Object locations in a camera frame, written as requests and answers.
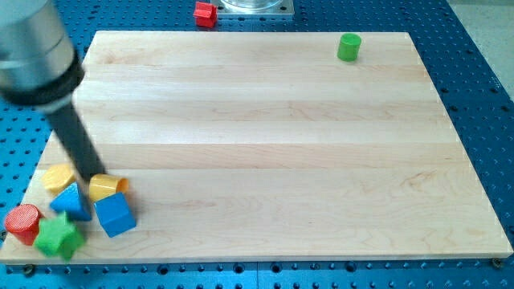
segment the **green star block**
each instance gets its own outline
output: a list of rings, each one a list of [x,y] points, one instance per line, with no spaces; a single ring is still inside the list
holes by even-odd
[[[57,218],[41,219],[39,234],[34,240],[34,246],[47,257],[60,255],[69,261],[79,247],[84,244],[84,237],[74,223],[70,222],[66,213]]]

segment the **perforated metal table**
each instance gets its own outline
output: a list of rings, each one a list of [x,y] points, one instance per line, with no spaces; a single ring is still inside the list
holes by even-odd
[[[194,25],[194,1],[58,0],[56,5],[82,56],[97,30],[203,30]],[[409,32],[508,237],[514,241],[514,104],[448,4],[295,0],[295,12],[293,19],[221,18],[213,30]],[[2,219],[21,201],[50,131],[34,109],[0,102]],[[511,288],[513,276],[514,258],[36,268],[2,265],[0,288]]]

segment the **wooden cutting board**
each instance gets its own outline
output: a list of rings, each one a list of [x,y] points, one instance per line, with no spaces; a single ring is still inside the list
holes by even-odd
[[[512,253],[408,34],[98,32],[76,107],[137,228],[96,219],[73,263]],[[51,217],[40,178],[23,202]],[[61,263],[8,236],[4,263]]]

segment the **blue cube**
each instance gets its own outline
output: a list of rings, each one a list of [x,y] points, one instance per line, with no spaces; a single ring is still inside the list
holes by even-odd
[[[97,201],[95,209],[100,224],[110,238],[136,226],[136,219],[122,192]]]
[[[91,221],[91,209],[76,182],[69,185],[50,203],[57,213],[66,212],[72,221]]]

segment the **metal base plate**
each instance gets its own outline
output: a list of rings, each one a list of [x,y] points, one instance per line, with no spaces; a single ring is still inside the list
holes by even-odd
[[[211,0],[210,3],[218,7],[218,16],[220,18],[292,18],[295,14],[293,0],[283,0],[274,6],[263,9],[237,7],[223,0]]]

